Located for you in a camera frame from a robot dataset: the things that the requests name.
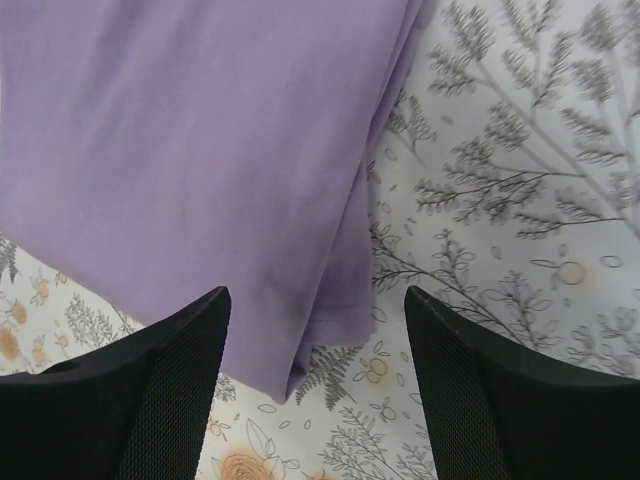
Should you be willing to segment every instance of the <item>purple cloth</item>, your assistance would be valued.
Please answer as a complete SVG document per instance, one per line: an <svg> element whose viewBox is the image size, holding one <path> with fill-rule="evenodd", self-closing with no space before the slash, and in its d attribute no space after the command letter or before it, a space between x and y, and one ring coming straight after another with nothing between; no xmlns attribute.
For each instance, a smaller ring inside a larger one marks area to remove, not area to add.
<svg viewBox="0 0 640 480"><path fill-rule="evenodd" d="M145 324L218 285L283 402L374 324L366 155L422 0L0 0L0 230Z"/></svg>

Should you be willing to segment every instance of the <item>towel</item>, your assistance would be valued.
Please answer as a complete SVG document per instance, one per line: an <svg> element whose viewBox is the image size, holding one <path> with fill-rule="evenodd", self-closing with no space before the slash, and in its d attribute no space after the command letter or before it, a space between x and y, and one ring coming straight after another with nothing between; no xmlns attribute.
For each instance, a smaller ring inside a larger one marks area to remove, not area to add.
<svg viewBox="0 0 640 480"><path fill-rule="evenodd" d="M366 159L422 0L0 0L0 230L143 324L218 285L284 402L374 330Z"/></svg>

